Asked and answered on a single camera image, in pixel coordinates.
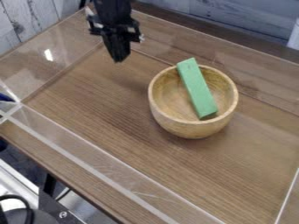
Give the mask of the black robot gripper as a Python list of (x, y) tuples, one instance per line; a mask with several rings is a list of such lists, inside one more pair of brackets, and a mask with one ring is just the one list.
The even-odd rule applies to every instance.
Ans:
[[(92, 35), (103, 37), (103, 41), (115, 62), (123, 62), (131, 53), (132, 42), (142, 42), (139, 22), (131, 17), (131, 0), (94, 0), (96, 12), (86, 8), (88, 30)], [(119, 35), (119, 48), (111, 34)]]

